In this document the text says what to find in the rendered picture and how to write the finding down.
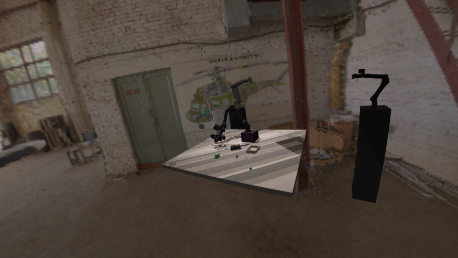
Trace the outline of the beige shallow tray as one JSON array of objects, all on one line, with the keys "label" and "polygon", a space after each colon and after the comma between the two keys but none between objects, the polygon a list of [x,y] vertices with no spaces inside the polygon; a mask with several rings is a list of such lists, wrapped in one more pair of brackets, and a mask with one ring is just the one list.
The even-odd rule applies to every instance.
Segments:
[{"label": "beige shallow tray", "polygon": [[246,151],[247,153],[256,154],[260,150],[260,146],[251,145]]}]

